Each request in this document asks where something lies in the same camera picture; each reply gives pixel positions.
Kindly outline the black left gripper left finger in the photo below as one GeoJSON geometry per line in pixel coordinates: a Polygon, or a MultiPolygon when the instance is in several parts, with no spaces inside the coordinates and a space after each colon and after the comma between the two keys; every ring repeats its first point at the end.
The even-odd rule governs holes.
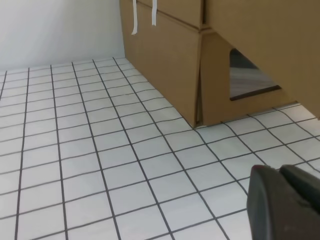
{"type": "Polygon", "coordinates": [[[246,206],[254,240],[320,238],[320,212],[294,190],[280,169],[251,168],[246,206]]]}

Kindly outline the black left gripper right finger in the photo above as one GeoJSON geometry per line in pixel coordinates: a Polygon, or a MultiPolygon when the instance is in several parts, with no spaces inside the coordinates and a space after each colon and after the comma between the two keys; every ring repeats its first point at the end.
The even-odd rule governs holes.
{"type": "Polygon", "coordinates": [[[279,172],[312,208],[320,212],[320,179],[293,165],[283,165],[279,172]]]}

